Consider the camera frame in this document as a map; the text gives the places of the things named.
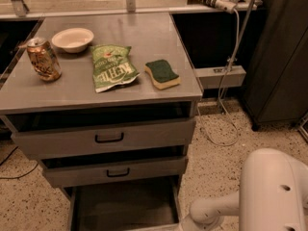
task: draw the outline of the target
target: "speckled floor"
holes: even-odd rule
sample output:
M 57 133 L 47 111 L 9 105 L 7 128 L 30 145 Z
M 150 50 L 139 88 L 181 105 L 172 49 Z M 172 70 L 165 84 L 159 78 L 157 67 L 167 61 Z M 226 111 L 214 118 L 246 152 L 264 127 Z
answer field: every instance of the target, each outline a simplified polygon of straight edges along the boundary
M 239 131 L 239 140 L 231 146 L 217 146 L 215 141 L 229 143 L 236 130 L 226 120 L 215 102 L 201 102 L 197 124 L 189 149 L 189 164 L 179 193 L 183 216 L 190 203 L 200 196 L 221 196 L 236 191 L 240 184 L 241 166 L 247 155 L 259 148 L 271 147 L 284 151 L 308 165 L 306 140 L 288 125 L 263 126 L 251 130 L 251 122 L 236 99 L 225 101 L 231 119 Z M 0 141 L 0 162 L 15 148 L 11 141 Z M 19 150 L 0 166 L 0 177 L 23 174 L 35 166 Z M 0 230 L 2 231 L 63 231 L 66 230 L 69 201 L 52 189 L 37 167 L 18 180 L 0 180 Z M 218 230 L 237 231 L 238 218 L 226 218 Z

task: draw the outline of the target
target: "white plate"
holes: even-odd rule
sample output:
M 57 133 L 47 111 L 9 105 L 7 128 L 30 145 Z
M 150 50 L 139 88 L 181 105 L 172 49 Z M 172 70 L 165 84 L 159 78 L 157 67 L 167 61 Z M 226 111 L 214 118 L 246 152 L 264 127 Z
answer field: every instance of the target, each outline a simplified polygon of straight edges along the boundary
M 85 50 L 93 38 L 93 32 L 88 29 L 70 28 L 56 34 L 51 41 L 68 53 L 78 53 Z

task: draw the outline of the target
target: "white cable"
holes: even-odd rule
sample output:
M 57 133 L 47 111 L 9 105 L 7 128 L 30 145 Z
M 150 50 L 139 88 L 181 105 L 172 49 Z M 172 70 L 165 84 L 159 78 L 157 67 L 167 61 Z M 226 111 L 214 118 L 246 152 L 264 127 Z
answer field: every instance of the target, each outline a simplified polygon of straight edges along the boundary
M 239 13 L 238 13 L 237 10 L 234 10 L 234 13 L 235 13 L 236 16 L 237 16 L 237 32 L 236 32 L 236 43 L 235 43 L 235 47 L 234 47 L 234 50 L 233 50 L 233 54 L 232 54 L 232 55 L 235 55 L 235 51 L 238 50 L 238 47 L 239 47 L 239 32 L 240 32 L 240 17 L 239 17 Z M 239 129 L 237 128 L 237 126 L 235 125 L 235 123 L 232 121 L 232 119 L 231 119 L 231 117 L 230 117 L 230 114 L 228 113 L 227 109 L 225 108 L 225 106 L 223 105 L 222 100 L 221 100 L 222 95 L 223 95 L 223 91 L 224 91 L 224 89 L 222 88 L 222 84 L 223 84 L 223 81 L 224 81 L 225 77 L 227 76 L 227 74 L 228 74 L 228 72 L 229 72 L 227 69 L 225 70 L 224 75 L 221 77 L 221 80 L 220 80 L 220 83 L 219 83 L 219 88 L 218 88 L 218 103 L 219 103 L 219 105 L 221 106 L 221 108 L 224 110 L 226 116 L 227 116 L 228 119 L 229 119 L 229 122 L 231 123 L 231 125 L 232 125 L 232 126 L 235 128 L 235 130 L 236 130 L 236 138 L 235 138 L 235 140 L 234 140 L 234 141 L 231 141 L 231 142 L 229 142 L 229 143 L 226 143 L 226 142 L 224 142 L 224 143 L 219 143 L 219 142 L 216 142 L 215 140 L 213 140 L 211 134 L 207 131 L 206 126 L 205 126 L 205 124 L 204 124 L 204 122 L 203 122 L 203 120 L 202 120 L 201 113 L 200 113 L 200 111 L 199 111 L 199 107 L 197 107 L 197 111 L 198 111 L 198 114 L 199 114 L 199 116 L 200 116 L 201 123 L 202 123 L 202 125 L 203 125 L 203 128 L 204 128 L 204 130 L 205 130 L 205 133 L 206 133 L 206 135 L 207 135 L 209 141 L 212 142 L 212 143 L 215 144 L 215 145 L 218 145 L 218 146 L 231 146 L 231 145 L 235 144 L 235 143 L 239 140 Z

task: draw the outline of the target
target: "green chip bag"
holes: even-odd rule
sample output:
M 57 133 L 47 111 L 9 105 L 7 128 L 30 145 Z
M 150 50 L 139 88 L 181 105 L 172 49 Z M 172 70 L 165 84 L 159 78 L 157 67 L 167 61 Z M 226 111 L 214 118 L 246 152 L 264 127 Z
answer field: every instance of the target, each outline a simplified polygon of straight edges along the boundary
M 139 73 L 128 60 L 130 49 L 117 45 L 96 45 L 90 48 L 96 92 L 131 83 L 137 78 Z

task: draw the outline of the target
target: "can top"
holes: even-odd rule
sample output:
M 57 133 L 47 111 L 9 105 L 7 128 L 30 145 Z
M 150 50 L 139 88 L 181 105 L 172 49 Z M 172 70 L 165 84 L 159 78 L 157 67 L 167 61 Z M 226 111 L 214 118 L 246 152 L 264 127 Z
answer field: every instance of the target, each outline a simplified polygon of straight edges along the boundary
M 27 45 L 28 45 L 28 47 L 37 47 L 37 46 L 42 46 L 45 43 L 46 43 L 46 39 L 45 38 L 35 37 L 35 38 L 31 38 L 27 42 Z

